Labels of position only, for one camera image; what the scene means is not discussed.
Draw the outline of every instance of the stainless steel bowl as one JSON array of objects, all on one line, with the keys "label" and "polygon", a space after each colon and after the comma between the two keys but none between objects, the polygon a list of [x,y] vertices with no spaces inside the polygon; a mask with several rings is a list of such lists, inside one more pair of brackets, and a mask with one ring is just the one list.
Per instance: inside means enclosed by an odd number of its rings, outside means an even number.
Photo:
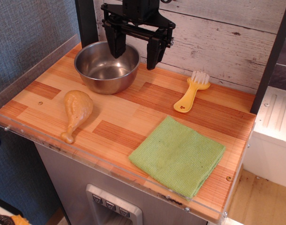
[{"label": "stainless steel bowl", "polygon": [[135,80],[140,63],[139,52],[126,46],[122,56],[115,59],[106,41],[84,47],[74,61],[83,82],[93,92],[114,94],[128,88]]}]

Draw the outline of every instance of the dispenser buttons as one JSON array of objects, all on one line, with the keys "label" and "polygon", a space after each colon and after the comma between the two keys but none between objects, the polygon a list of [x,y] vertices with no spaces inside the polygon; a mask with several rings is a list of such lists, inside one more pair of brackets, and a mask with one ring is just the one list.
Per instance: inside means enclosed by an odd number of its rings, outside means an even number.
[{"label": "dispenser buttons", "polygon": [[93,195],[94,201],[96,201],[98,204],[102,204],[102,199],[101,197],[98,197],[97,195]]},{"label": "dispenser buttons", "polygon": [[116,211],[116,206],[108,201],[105,202],[108,209]]},{"label": "dispenser buttons", "polygon": [[119,208],[119,211],[120,211],[120,214],[123,215],[124,217],[127,217],[129,218],[129,212],[122,209],[122,208]]}]

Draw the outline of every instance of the yellow brush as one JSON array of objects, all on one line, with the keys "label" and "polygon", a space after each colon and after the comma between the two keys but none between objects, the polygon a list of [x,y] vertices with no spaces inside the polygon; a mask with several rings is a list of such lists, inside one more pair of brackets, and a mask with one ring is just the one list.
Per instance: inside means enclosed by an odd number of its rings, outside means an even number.
[{"label": "yellow brush", "polygon": [[196,92],[209,88],[210,76],[204,72],[193,71],[191,78],[187,79],[189,88],[185,95],[174,104],[174,109],[181,113],[187,113],[192,108]]}]

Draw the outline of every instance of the brush bristles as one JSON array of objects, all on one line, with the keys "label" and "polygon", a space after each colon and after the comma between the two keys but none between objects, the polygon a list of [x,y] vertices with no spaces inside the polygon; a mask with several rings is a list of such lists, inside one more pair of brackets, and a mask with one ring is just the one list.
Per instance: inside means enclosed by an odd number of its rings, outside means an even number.
[{"label": "brush bristles", "polygon": [[209,82],[210,76],[204,72],[200,71],[193,71],[191,80],[200,83],[200,84],[207,84]]}]

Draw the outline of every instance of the folded microfiber cloth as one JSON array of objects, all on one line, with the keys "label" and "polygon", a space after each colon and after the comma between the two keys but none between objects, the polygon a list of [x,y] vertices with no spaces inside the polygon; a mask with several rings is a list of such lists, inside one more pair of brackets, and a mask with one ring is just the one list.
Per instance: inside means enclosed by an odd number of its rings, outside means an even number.
[{"label": "folded microfiber cloth", "polygon": [[129,160],[162,185],[192,198],[225,149],[224,145],[167,117],[133,151]]}]

